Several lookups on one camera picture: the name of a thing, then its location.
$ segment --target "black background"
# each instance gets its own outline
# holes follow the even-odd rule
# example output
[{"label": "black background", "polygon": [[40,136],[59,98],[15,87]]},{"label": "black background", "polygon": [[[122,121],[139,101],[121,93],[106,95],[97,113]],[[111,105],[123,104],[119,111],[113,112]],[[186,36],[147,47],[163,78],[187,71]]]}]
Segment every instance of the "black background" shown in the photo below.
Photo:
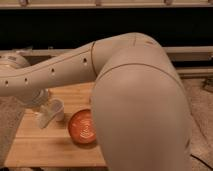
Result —
[{"label": "black background", "polygon": [[0,11],[0,49],[75,48],[127,32],[163,46],[213,45],[213,8]]}]

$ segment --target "hole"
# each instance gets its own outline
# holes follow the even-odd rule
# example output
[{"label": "hole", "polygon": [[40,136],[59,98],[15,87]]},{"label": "hole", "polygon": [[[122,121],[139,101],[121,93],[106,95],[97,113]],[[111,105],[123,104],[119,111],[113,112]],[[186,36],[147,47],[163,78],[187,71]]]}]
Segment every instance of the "hole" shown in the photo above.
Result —
[{"label": "hole", "polygon": [[185,148],[187,149],[190,145],[190,139],[187,141],[186,145],[185,145]]},{"label": "hole", "polygon": [[28,80],[27,80],[27,78],[25,78],[25,79],[24,79],[24,81],[25,81],[25,84],[28,84]]},{"label": "hole", "polygon": [[87,59],[86,58],[83,59],[83,63],[84,63],[85,66],[87,65]]},{"label": "hole", "polygon": [[150,41],[146,41],[146,43],[150,44],[150,45],[154,45],[153,42],[150,42]]},{"label": "hole", "polygon": [[7,80],[5,81],[5,85],[6,85],[6,87],[8,87],[8,85],[9,85],[9,82]]},{"label": "hole", "polygon": [[54,68],[52,68],[51,72],[52,72],[52,75],[55,75],[55,69]]}]

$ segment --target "orange bowl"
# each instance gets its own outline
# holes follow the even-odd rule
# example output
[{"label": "orange bowl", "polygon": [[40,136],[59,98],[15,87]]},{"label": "orange bowl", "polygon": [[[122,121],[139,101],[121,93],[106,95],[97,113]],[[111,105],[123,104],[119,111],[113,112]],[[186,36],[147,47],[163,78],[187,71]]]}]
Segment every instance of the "orange bowl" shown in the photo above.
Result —
[{"label": "orange bowl", "polygon": [[75,143],[89,144],[96,140],[90,109],[75,113],[68,123],[68,131]]}]

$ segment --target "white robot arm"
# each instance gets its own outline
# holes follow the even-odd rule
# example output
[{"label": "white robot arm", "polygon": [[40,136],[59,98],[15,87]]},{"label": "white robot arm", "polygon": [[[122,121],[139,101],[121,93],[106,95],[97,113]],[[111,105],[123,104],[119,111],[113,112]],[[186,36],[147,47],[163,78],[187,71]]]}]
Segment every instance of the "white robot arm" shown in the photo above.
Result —
[{"label": "white robot arm", "polygon": [[1,58],[0,96],[32,106],[43,102],[45,88],[95,81],[92,114],[111,171],[188,171],[190,108],[167,54],[151,37],[115,36],[8,69],[19,60]]}]

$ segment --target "wooden cutting board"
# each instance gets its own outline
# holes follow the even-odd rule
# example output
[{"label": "wooden cutting board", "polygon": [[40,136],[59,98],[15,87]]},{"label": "wooden cutting board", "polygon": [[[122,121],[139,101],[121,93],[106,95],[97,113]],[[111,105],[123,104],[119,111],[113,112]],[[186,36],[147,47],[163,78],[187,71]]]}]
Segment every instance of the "wooden cutting board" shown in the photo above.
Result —
[{"label": "wooden cutting board", "polygon": [[35,114],[27,109],[5,161],[6,167],[96,167],[105,166],[98,145],[77,146],[67,131],[71,116],[90,108],[93,83],[50,89],[52,96],[65,105],[65,121],[41,130]]}]

